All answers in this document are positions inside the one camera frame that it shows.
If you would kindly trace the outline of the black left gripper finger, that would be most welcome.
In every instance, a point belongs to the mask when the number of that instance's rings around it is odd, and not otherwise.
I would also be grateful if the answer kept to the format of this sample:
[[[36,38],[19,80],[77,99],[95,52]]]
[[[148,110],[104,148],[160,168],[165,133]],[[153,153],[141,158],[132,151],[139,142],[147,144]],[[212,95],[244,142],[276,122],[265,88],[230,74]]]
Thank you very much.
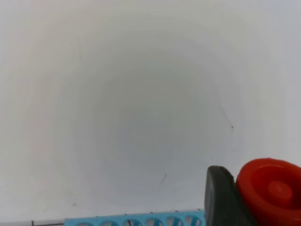
[[[222,166],[207,169],[204,209],[207,226],[258,225],[242,200],[234,177]]]

